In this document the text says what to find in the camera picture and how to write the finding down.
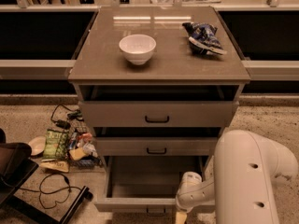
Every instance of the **drawer front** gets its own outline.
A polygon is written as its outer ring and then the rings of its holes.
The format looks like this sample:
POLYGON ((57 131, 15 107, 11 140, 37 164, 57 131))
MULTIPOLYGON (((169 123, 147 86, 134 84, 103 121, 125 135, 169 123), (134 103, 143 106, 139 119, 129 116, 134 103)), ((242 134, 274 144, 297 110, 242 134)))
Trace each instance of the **drawer front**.
MULTIPOLYGON (((147 213, 154 217, 177 211, 175 199, 101 198, 94 205, 99 212, 147 213)), ((193 211, 212 213, 215 211, 215 201, 202 202, 193 211)))
POLYGON ((96 138, 101 156, 210 156, 217 138, 96 138))
POLYGON ((89 127, 226 127, 232 102, 79 102, 89 127))

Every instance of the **drawer handle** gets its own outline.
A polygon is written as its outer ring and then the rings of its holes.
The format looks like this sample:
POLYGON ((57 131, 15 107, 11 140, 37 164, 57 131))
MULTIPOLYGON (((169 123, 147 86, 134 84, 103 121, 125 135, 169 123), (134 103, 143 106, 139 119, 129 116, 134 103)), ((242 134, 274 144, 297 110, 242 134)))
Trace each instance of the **drawer handle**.
POLYGON ((163 216, 165 216, 165 214, 166 214, 166 209, 165 208, 164 208, 162 213, 151 213, 150 210, 147 207, 147 215, 149 217, 163 217, 163 216))
POLYGON ((166 147, 161 151, 150 151, 150 149, 147 147, 147 153, 148 154, 166 154, 166 152, 167 152, 166 147))
POLYGON ((167 123, 169 122, 169 116, 166 119, 151 119, 148 116, 145 117, 147 123, 167 123))

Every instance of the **cable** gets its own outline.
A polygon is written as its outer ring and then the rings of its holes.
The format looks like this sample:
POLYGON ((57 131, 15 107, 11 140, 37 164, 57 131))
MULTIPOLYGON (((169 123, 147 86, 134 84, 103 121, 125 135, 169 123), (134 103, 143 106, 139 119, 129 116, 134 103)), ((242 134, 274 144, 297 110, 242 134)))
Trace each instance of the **cable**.
POLYGON ((18 186, 13 186, 13 185, 10 185, 8 184, 8 182, 6 182, 4 180, 4 178, 1 176, 1 181, 3 182, 3 184, 5 184, 6 186, 10 187, 10 188, 14 188, 14 189, 20 189, 20 190, 25 190, 25 191, 31 191, 31 192, 35 192, 35 193, 39 193, 39 196, 38 196, 38 200, 39 200, 39 203, 41 204, 41 206, 44 208, 44 209, 52 209, 54 207, 57 206, 57 204, 61 204, 61 203, 65 203, 66 200, 69 198, 69 195, 72 191, 72 189, 78 189, 78 190, 81 190, 81 188, 79 187, 76 187, 76 186, 70 186, 70 183, 69 183, 69 179, 67 176, 63 175, 63 174, 50 174, 50 175, 47 175, 45 176, 42 181, 40 182, 39 184, 39 189, 38 190, 33 190, 33 189, 25 189, 25 188, 22 188, 22 187, 18 187, 18 186), (51 176, 53 175, 60 175, 64 178, 64 181, 65 183, 67 184, 67 187, 64 187, 64 188, 60 188, 60 189, 56 189, 54 191, 50 191, 50 192, 46 192, 44 190, 42 190, 42 186, 43 186, 43 183, 51 176), (42 203, 42 200, 41 200, 41 197, 42 195, 51 195, 51 194, 54 194, 54 193, 57 193, 57 192, 60 192, 62 190, 65 190, 65 189, 68 189, 68 193, 67 193, 67 196, 66 198, 63 200, 63 201, 55 201, 55 205, 54 206, 45 206, 43 203, 42 203))
POLYGON ((68 111, 71 111, 71 112, 75 112, 75 111, 76 111, 76 110, 72 110, 72 109, 70 109, 70 108, 68 108, 68 107, 66 107, 66 106, 64 106, 64 105, 57 105, 57 106, 54 108, 54 110, 53 110, 53 112, 52 112, 52 115, 51 115, 51 117, 50 117, 50 120, 51 120, 52 122, 54 122, 54 123, 56 123, 56 122, 58 121, 58 120, 54 120, 53 117, 54 117, 54 114, 55 114, 56 110, 57 110, 60 106, 63 107, 64 109, 68 110, 68 111))

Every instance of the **drawer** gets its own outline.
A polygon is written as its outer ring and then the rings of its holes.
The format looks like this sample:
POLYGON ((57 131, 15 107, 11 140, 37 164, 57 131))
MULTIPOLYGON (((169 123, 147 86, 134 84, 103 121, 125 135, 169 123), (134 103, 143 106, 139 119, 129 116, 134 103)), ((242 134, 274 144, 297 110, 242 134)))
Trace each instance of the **drawer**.
POLYGON ((214 152, 214 138, 95 138, 100 156, 210 156, 214 152))
MULTIPOLYGON (((175 211, 175 197, 185 172, 200 173, 199 157, 110 157, 104 197, 95 203, 101 212, 175 211)), ((202 203, 213 212, 214 202, 202 203)))
POLYGON ((226 127, 233 102, 79 102, 89 127, 226 127))

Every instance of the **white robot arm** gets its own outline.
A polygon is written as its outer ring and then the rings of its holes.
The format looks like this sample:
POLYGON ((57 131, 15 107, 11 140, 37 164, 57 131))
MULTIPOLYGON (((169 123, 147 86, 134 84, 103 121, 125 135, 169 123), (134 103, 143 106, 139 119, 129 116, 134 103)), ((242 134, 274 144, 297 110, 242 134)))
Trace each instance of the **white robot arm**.
POLYGON ((288 183, 297 174, 297 159, 283 145, 256 133, 230 131, 216 145, 214 178, 202 182, 197 173, 184 174, 177 209, 188 213, 215 198, 217 224, 278 224, 272 183, 288 183))

